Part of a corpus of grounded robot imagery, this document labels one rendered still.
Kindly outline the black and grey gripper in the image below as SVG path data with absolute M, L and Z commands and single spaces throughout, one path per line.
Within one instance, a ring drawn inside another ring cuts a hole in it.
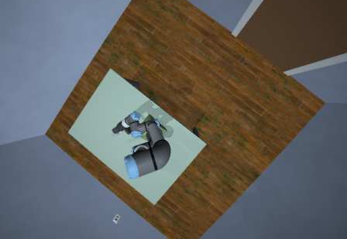
M 120 121 L 118 124 L 117 124 L 117 126 L 115 127 L 115 128 L 113 128 L 112 129 L 112 131 L 113 131 L 113 137 L 115 137 L 117 134 L 119 134 L 119 132 L 120 131 L 124 131 L 125 130 L 125 132 L 129 135 L 129 134 L 131 134 L 131 130 L 130 130 L 130 127 L 129 127 L 129 125 L 127 125 L 126 123 L 125 123 L 125 119 L 123 119 L 122 121 Z

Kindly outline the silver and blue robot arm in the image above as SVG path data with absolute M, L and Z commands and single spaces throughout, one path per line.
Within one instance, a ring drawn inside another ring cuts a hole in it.
M 158 119 L 140 124 L 140 118 L 137 111 L 125 118 L 125 123 L 130 126 L 133 138 L 139 138 L 143 132 L 146 132 L 148 140 L 148 142 L 133 146 L 132 154 L 125 157 L 125 166 L 130 179 L 137 179 L 162 169 L 169 161 L 171 153 L 170 144 L 163 137 Z

